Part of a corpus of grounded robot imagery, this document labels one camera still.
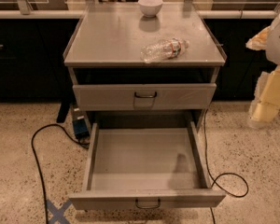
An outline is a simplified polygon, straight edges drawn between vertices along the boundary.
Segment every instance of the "power cord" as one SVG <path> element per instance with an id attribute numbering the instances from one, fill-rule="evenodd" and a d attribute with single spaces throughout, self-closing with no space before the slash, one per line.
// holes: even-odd
<path id="1" fill-rule="evenodd" d="M 245 181 L 245 179 L 236 174 L 236 173 L 231 173 L 231 172 L 226 172 L 226 173 L 222 173 L 220 174 L 219 176 L 217 176 L 216 178 L 214 178 L 209 170 L 209 166 L 208 166 L 208 158 L 207 158 L 207 149 L 208 149 L 208 143 L 207 143 L 207 136 L 206 136 L 206 115 L 207 115 L 207 112 L 208 112 L 208 109 L 206 109 L 206 112 L 204 114 L 204 119 L 203 119 L 203 131 L 204 131 L 204 139 L 205 139 L 205 160 L 206 160 L 206 168 L 207 168 L 207 172 L 209 174 L 209 176 L 211 177 L 211 179 L 213 180 L 213 184 L 212 184 L 212 187 L 216 184 L 220 189 L 224 190 L 228 195 L 232 196 L 233 198 L 244 198 L 244 196 L 246 196 L 249 192 L 249 186 L 248 186 L 248 183 Z M 226 189 L 224 189 L 222 186 L 220 186 L 217 182 L 218 179 L 220 179 L 222 176 L 224 175 L 234 175 L 234 176 L 237 176 L 239 177 L 240 179 L 243 180 L 243 182 L 245 183 L 245 186 L 246 186 L 246 192 L 242 195 L 235 195 L 229 191 L 227 191 Z M 215 220 L 215 215 L 214 215 L 214 212 L 213 212 L 213 208 L 210 208 L 210 211 L 211 211 L 211 214 L 212 214 L 212 218 L 213 218 L 213 223 L 216 224 L 216 220 Z"/>
<path id="2" fill-rule="evenodd" d="M 79 141 L 76 141 L 75 139 L 73 139 L 70 134 L 66 131 L 66 129 L 59 125 L 59 124 L 56 124 L 56 123 L 53 123 L 53 124 L 49 124 L 49 125 L 46 125 L 40 129 L 38 129 L 32 139 L 31 139 L 31 147 L 32 147 L 32 151 L 34 152 L 34 155 L 35 155 L 35 161 L 36 161 L 36 164 L 37 164 L 37 169 L 38 169 L 38 172 L 39 172 L 39 176 L 40 176 L 40 181 L 41 181 L 41 186 L 42 186 L 42 190 L 43 190 L 43 199 L 44 199 L 44 208 L 45 208 L 45 219 L 46 219 L 46 224 L 49 224 L 49 217 L 48 217 L 48 206 L 47 206 L 47 193 L 46 193 L 46 186 L 45 186 L 45 181 L 44 181 L 44 176 L 43 176 L 43 173 L 41 171 L 41 168 L 40 168 L 40 164 L 39 164 L 39 160 L 38 160 L 38 157 L 37 157 L 37 154 L 36 154 L 36 151 L 35 151 L 35 137 L 36 135 L 44 130 L 44 129 L 47 129 L 48 127 L 58 127 L 60 129 L 62 129 L 65 134 L 69 137 L 70 140 L 72 140 L 74 143 L 76 143 L 77 145 L 85 148 L 85 149 L 88 149 L 88 146 L 89 144 L 84 144 L 84 143 L 81 143 L 80 140 Z"/>

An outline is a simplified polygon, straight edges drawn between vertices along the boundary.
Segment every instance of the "speckled floor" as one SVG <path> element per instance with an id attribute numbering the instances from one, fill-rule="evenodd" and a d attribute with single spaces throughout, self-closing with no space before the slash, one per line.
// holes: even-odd
<path id="1" fill-rule="evenodd" d="M 37 129 L 55 122 L 59 107 L 0 104 L 0 224 L 45 223 L 31 138 Z M 249 102 L 213 102 L 206 117 L 212 174 L 235 172 L 250 188 L 243 199 L 227 196 L 214 209 L 216 222 L 280 224 L 280 114 L 268 128 L 252 130 L 246 126 L 248 108 Z M 73 135 L 70 115 L 63 126 Z M 199 139 L 204 144 L 203 129 Z M 37 135 L 35 149 L 52 203 L 50 223 L 213 223 L 208 208 L 76 211 L 68 194 L 81 190 L 87 151 L 56 127 Z M 236 194 L 245 193 L 236 177 L 222 177 L 219 183 Z"/>

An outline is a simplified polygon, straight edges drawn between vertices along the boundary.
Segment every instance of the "bowl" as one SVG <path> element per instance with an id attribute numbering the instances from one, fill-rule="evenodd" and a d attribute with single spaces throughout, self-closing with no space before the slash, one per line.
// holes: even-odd
<path id="1" fill-rule="evenodd" d="M 162 7 L 162 0 L 138 0 L 140 10 L 144 16 L 155 17 Z"/>

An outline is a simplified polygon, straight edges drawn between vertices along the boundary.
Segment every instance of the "cabinet handle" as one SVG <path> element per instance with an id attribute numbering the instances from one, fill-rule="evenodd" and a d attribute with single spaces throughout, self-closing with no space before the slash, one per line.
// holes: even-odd
<path id="1" fill-rule="evenodd" d="M 148 209 L 157 209 L 157 208 L 159 208 L 160 206 L 161 206 L 161 200 L 160 200 L 160 198 L 158 198 L 158 204 L 152 205 L 152 206 L 140 206 L 140 205 L 139 205 L 139 202 L 138 202 L 138 199 L 136 199 L 136 207 L 138 207 L 139 209 L 146 209 L 146 210 L 148 210 Z"/>
<path id="2" fill-rule="evenodd" d="M 137 94 L 137 92 L 134 93 L 134 97 L 136 97 L 136 98 L 144 98 L 144 99 L 146 99 L 146 98 L 150 98 L 150 99 L 156 98 L 157 95 L 158 94 L 157 94 L 156 91 L 155 91 L 155 93 L 153 95 L 139 95 L 139 94 Z"/>

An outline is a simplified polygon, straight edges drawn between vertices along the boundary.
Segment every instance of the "clear plastic bottle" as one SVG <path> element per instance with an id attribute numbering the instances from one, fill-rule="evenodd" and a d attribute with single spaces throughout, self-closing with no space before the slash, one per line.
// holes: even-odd
<path id="1" fill-rule="evenodd" d="M 141 58 L 145 63 L 157 63 L 184 53 L 188 47 L 189 41 L 183 39 L 160 40 L 155 44 L 143 47 Z"/>

